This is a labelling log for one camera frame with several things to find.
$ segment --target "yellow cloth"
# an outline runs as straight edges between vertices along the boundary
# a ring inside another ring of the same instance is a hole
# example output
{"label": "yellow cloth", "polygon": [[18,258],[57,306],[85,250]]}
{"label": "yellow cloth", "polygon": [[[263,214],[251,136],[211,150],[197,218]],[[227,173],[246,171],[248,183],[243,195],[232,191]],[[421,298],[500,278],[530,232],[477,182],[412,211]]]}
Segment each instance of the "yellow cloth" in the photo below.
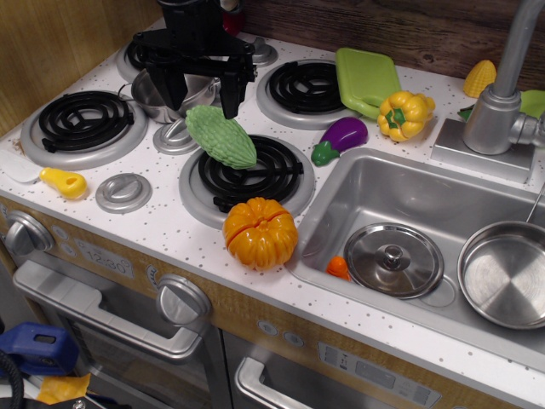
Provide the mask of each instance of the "yellow cloth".
{"label": "yellow cloth", "polygon": [[84,377],[45,377],[37,400],[48,405],[81,398],[87,393],[91,374]]}

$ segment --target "white countertop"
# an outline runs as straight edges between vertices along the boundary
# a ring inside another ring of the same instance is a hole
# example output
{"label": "white countertop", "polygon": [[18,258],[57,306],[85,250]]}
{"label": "white countertop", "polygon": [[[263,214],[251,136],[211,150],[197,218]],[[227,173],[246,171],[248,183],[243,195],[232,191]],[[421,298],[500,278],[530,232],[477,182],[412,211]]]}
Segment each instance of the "white countertop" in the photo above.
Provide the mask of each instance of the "white countertop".
{"label": "white countertop", "polygon": [[[251,40],[251,36],[242,36]],[[288,141],[309,158],[313,145],[323,131],[293,130],[274,124],[255,103],[259,79],[271,68],[302,58],[334,60],[331,52],[309,49],[294,44],[267,40],[280,53],[272,66],[258,69],[259,77],[249,84],[246,101],[240,106],[237,120],[249,134],[268,135]],[[456,112],[474,104],[475,99],[462,92],[463,81],[427,72],[397,67],[402,88],[422,92],[435,99],[435,119],[422,135],[405,143],[394,143],[380,134],[374,121],[365,121],[370,140],[367,147],[413,160],[449,167],[537,193],[545,180],[539,151],[532,178],[525,185],[507,182],[492,176],[439,164],[430,159],[432,146],[446,118],[458,118]],[[125,81],[119,76],[114,56],[105,60],[81,78],[65,93],[81,90],[117,91]],[[118,161],[91,170],[81,170],[89,184],[90,195],[70,201],[42,182],[26,185],[15,182],[0,171],[0,194],[29,205],[46,214],[70,222],[93,233],[119,241],[138,251],[173,263],[207,279],[258,297],[293,314],[361,340],[402,359],[424,366],[447,377],[481,389],[491,395],[510,400],[522,407],[545,406],[545,373],[519,365],[472,345],[446,337],[435,331],[404,321],[391,314],[363,304],[348,301],[316,286],[299,281],[285,268],[271,271],[250,271],[227,252],[220,230],[198,222],[184,209],[178,192],[178,177],[189,155],[168,156],[158,153],[152,136],[160,125],[150,120],[144,141]],[[0,140],[0,149],[14,151],[20,126]],[[316,191],[335,166],[333,161],[314,168]],[[95,202],[96,188],[110,176],[133,172],[152,184],[153,195],[141,209],[125,215],[105,213]],[[304,212],[296,219],[300,223]]]}

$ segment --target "wooden wall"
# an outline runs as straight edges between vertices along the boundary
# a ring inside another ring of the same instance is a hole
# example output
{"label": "wooden wall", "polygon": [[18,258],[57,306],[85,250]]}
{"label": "wooden wall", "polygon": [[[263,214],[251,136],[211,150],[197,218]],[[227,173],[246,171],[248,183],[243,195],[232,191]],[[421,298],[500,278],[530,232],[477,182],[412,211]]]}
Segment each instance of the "wooden wall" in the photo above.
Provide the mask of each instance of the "wooden wall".
{"label": "wooden wall", "polygon": [[[247,0],[245,31],[335,51],[353,47],[408,66],[465,78],[496,66],[519,0]],[[545,13],[521,73],[521,89],[545,89]]]}
{"label": "wooden wall", "polygon": [[0,1],[0,135],[161,15],[154,0]]}
{"label": "wooden wall", "polygon": [[[246,0],[245,31],[465,78],[499,63],[519,0]],[[161,17],[155,0],[0,1],[0,135]],[[519,81],[545,89],[545,15]]]}

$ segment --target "saucepan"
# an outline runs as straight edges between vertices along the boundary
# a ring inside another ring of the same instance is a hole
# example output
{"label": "saucepan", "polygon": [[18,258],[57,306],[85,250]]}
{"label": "saucepan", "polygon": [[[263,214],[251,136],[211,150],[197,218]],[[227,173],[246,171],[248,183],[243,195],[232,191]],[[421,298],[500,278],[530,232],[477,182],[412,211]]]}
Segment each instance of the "saucepan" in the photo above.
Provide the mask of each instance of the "saucepan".
{"label": "saucepan", "polygon": [[[211,77],[190,74],[186,74],[185,78],[187,95],[177,110],[165,105],[147,70],[142,70],[132,83],[123,85],[118,91],[118,97],[124,101],[135,101],[154,121],[170,124],[184,118],[187,110],[197,105],[210,105],[215,98],[216,85],[219,81]],[[121,95],[121,91],[128,85],[131,85],[132,100]]]}
{"label": "saucepan", "polygon": [[497,222],[471,236],[458,259],[464,296],[483,317],[515,330],[545,326],[545,228]]}

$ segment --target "robotic arm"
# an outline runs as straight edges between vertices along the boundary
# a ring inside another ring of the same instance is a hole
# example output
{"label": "robotic arm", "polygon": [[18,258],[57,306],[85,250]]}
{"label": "robotic arm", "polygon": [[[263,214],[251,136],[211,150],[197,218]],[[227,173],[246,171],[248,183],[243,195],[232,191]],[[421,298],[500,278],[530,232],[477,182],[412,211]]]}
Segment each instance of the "robotic arm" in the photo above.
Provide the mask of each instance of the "robotic arm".
{"label": "robotic arm", "polygon": [[[238,114],[246,85],[255,81],[254,46],[223,29],[219,0],[158,0],[166,28],[138,32],[139,58],[166,105],[180,108],[187,94],[184,74],[219,78],[225,118]],[[209,56],[226,56],[211,60]]]}

